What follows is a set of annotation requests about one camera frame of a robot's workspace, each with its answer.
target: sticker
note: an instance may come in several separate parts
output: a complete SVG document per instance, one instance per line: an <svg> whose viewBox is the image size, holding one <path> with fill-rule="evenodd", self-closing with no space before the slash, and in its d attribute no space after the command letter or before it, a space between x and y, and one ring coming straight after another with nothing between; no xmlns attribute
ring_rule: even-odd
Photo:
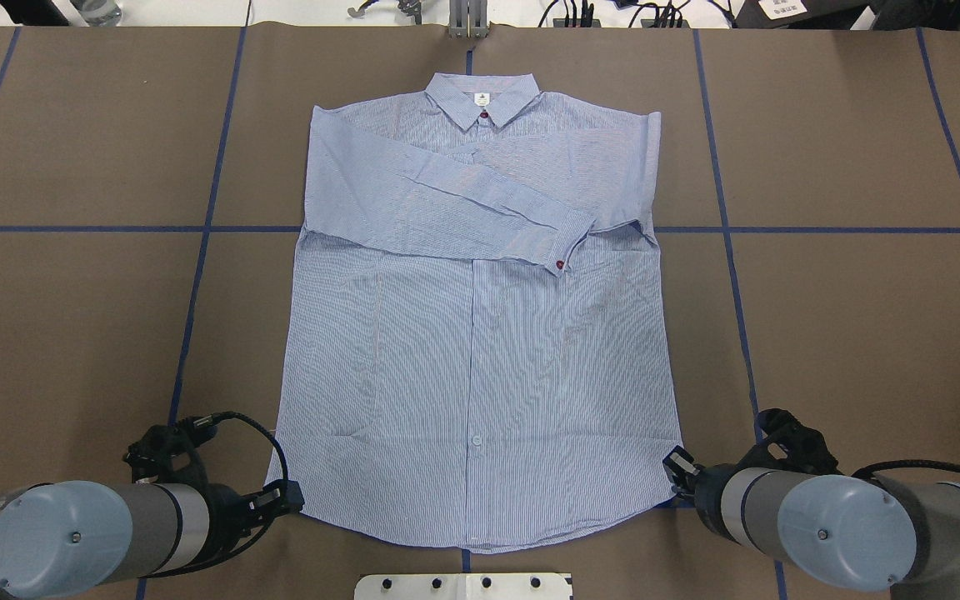
<svg viewBox="0 0 960 600"><path fill-rule="evenodd" d="M803 0L757 0L757 3L762 5L765 16L770 19L803 15L807 11Z"/></svg>

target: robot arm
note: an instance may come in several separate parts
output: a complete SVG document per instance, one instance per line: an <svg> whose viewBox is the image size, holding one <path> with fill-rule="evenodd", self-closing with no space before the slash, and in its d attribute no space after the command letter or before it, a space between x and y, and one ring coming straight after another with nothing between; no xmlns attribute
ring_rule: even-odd
<svg viewBox="0 0 960 600"><path fill-rule="evenodd" d="M207 482L198 445L239 418L273 442L282 478L252 494ZM187 455L187 466L173 459ZM287 478L283 451L262 426L237 413L155 426L125 456L132 485L61 482L0 494L0 598L72 596L127 578L211 567L250 548L303 498ZM252 529L252 535L236 547Z"/></svg>
<svg viewBox="0 0 960 600"><path fill-rule="evenodd" d="M839 588L960 598L960 483L848 477L788 411L763 411L758 426L767 436L737 464L701 467L680 447L663 461L710 531Z"/></svg>

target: shirt sleeve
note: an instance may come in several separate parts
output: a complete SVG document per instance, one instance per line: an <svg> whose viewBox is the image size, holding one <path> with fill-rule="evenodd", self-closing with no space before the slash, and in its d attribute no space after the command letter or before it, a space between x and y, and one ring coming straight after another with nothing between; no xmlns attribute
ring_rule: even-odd
<svg viewBox="0 0 960 600"><path fill-rule="evenodd" d="M560 276L594 217L514 182L354 127L315 107L306 228L395 254L517 259Z"/></svg>

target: brown table surface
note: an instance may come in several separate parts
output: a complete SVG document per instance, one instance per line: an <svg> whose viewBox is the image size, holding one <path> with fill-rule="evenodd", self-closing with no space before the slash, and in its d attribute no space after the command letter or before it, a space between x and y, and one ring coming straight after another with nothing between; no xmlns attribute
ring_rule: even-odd
<svg viewBox="0 0 960 600"><path fill-rule="evenodd" d="M171 414L274 423L313 105L466 69L662 111L655 224L698 460L737 459L755 411L784 407L845 468L960 463L960 33L493 27L470 48L435 26L0 29L0 490L126 482L123 449ZM203 453L216 481L263 482L243 427ZM683 509L494 556L285 517L144 592L348 599L363 574L466 565L571 573L578 600L861 597Z"/></svg>

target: striped shirt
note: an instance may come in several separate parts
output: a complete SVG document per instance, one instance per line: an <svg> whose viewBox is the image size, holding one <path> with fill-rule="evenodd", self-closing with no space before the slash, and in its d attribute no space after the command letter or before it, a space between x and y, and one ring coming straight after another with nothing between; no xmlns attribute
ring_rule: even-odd
<svg viewBox="0 0 960 600"><path fill-rule="evenodd" d="M659 130L531 76L315 107L277 423L307 515L494 553L671 497Z"/></svg>

